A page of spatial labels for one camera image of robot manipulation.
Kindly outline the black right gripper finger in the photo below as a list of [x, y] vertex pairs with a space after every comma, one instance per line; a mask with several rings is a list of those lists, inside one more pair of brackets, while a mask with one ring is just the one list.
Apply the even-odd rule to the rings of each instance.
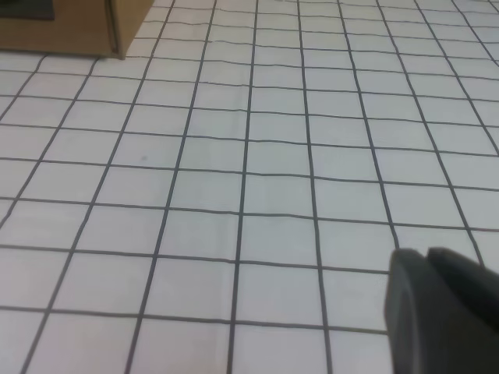
[[395, 373], [498, 371], [498, 275], [450, 249], [393, 251], [384, 319]]

